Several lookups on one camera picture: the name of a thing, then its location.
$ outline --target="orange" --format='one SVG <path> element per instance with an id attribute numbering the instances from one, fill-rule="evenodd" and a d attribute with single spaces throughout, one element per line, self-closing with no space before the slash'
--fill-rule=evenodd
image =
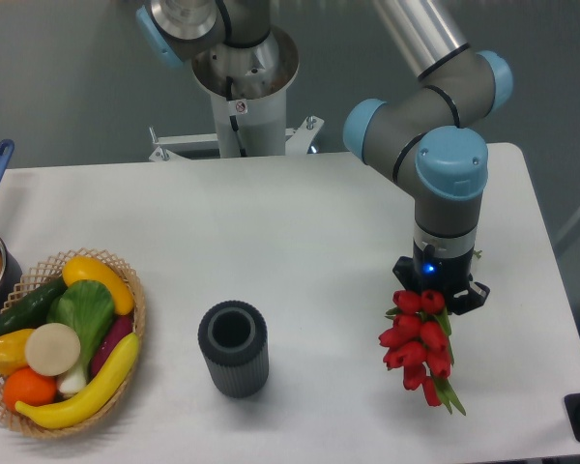
<path id="1" fill-rule="evenodd" d="M 7 409 L 15 412 L 15 404 L 18 401 L 31 406 L 52 403 L 56 390 L 56 379 L 39 375 L 30 367 L 24 367 L 7 378 L 2 400 Z"/>

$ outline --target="cucumber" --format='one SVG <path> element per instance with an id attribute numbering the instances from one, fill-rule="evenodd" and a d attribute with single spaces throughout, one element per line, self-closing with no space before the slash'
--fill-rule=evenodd
<path id="1" fill-rule="evenodd" d="M 44 324 L 51 303 L 66 290 L 67 285 L 60 275 L 35 288 L 0 314 L 0 335 L 21 329 L 34 329 Z"/>

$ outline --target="bok choy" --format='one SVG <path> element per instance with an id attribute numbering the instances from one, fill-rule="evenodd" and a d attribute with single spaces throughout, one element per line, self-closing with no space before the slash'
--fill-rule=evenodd
<path id="1" fill-rule="evenodd" d="M 99 349 L 112 324 L 114 303 L 109 290 L 94 280 L 74 283 L 53 304 L 47 322 L 58 322 L 71 327 L 79 337 L 81 352 L 77 363 L 58 377 L 58 391 L 63 396 L 73 396 L 89 380 L 88 366 Z"/>

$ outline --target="blue light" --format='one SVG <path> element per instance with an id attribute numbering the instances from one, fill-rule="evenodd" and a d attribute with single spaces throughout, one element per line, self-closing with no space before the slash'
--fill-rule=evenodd
<path id="1" fill-rule="evenodd" d="M 423 265 L 423 273 L 424 274 L 434 274 L 436 272 L 436 268 L 429 263 L 425 263 Z"/>

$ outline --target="tulip bouquet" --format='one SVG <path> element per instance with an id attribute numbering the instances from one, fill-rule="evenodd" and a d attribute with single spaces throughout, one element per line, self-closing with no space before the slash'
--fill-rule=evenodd
<path id="1" fill-rule="evenodd" d="M 378 338 L 381 346 L 389 348 L 383 363 L 388 370 L 403 367 L 404 388 L 423 387 L 428 405 L 444 404 L 450 414 L 452 405 L 466 416 L 449 382 L 454 360 L 445 298 L 434 290 L 425 290 L 420 295 L 400 290 L 393 294 L 393 302 L 396 307 L 386 315 L 393 320 L 393 327 Z"/>

